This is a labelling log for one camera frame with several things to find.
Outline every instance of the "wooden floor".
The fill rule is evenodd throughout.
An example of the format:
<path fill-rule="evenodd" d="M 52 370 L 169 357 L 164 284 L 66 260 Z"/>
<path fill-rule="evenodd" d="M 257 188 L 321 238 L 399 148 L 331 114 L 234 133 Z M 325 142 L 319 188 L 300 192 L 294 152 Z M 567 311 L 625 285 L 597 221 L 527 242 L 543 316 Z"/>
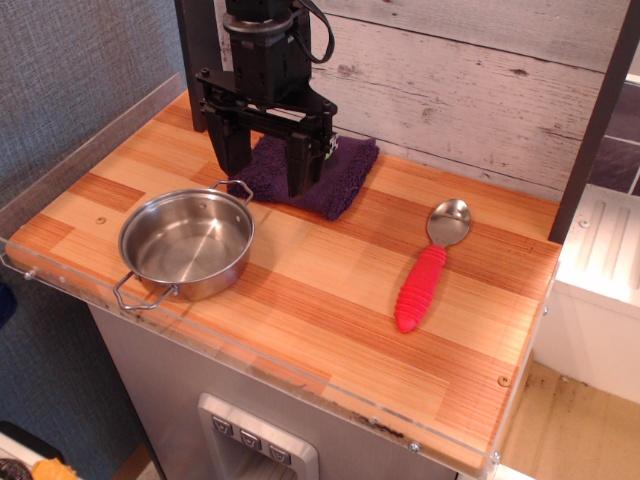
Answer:
<path fill-rule="evenodd" d="M 501 454 L 535 480 L 639 479 L 640 405 L 534 362 Z"/>

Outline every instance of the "dark metal frame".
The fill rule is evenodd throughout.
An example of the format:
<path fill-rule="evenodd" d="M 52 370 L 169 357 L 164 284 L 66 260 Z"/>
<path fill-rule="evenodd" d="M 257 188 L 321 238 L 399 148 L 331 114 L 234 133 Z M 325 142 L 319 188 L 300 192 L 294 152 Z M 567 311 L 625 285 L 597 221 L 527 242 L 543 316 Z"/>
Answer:
<path fill-rule="evenodd" d="M 222 52 L 216 25 L 216 10 L 213 0 L 175 0 L 182 57 L 187 76 L 189 103 L 193 128 L 203 132 L 207 128 L 200 113 L 200 100 L 204 88 L 196 81 L 196 74 L 203 68 L 222 70 Z"/>
<path fill-rule="evenodd" d="M 175 0 L 184 56 L 187 87 L 191 102 L 193 126 L 204 131 L 206 123 L 200 114 L 200 99 L 204 92 L 196 82 L 202 68 L 222 69 L 222 55 L 216 26 L 213 0 Z M 640 0 L 630 0 L 620 35 L 613 51 L 602 88 L 578 151 L 560 208 L 549 234 L 549 240 L 564 243 L 582 192 L 604 137 L 607 125 L 618 101 L 629 67 L 640 39 Z"/>
<path fill-rule="evenodd" d="M 578 150 L 549 240 L 564 243 L 640 39 L 640 0 L 631 0 L 600 93 Z"/>

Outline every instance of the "spoon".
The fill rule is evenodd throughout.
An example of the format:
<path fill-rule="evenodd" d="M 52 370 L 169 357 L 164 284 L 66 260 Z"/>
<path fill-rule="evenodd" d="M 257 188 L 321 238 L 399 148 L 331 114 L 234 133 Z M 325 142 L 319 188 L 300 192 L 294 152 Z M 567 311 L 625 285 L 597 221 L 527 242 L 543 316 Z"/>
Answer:
<path fill-rule="evenodd" d="M 440 273 L 447 261 L 445 247 L 466 237 L 470 225 L 471 212 L 462 200 L 447 200 L 431 214 L 427 222 L 427 233 L 432 245 L 418 257 L 396 301 L 396 324 L 402 333 L 416 328 L 427 313 Z"/>

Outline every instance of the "toy kitchen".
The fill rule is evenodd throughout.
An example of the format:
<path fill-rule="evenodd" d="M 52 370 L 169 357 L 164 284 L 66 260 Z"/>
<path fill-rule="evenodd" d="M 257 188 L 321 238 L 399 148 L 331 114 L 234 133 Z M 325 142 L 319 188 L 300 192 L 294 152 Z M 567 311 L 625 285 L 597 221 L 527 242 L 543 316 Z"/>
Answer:
<path fill-rule="evenodd" d="M 177 0 L 188 91 L 3 263 L 89 305 L 163 478 L 495 478 L 635 4 L 317 3 Z"/>

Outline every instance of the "wooden countertop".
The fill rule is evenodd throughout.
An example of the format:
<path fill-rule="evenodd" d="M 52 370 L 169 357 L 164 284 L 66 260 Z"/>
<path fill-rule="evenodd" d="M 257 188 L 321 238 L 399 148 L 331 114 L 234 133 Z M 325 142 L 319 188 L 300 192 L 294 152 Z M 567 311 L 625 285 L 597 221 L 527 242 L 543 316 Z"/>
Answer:
<path fill-rule="evenodd" d="M 256 236 L 231 288 L 158 311 L 119 312 L 110 288 L 128 271 L 117 238 L 157 195 L 225 178 L 181 96 L 21 228 L 11 259 L 80 298 L 233 362 L 307 401 L 471 474 L 496 448 L 560 246 L 557 205 L 382 154 L 336 222 L 249 204 Z M 427 217 L 462 198 L 473 223 L 419 329 L 393 309 Z M 152 299 L 135 281 L 124 288 Z M 507 379 L 508 386 L 499 383 Z"/>

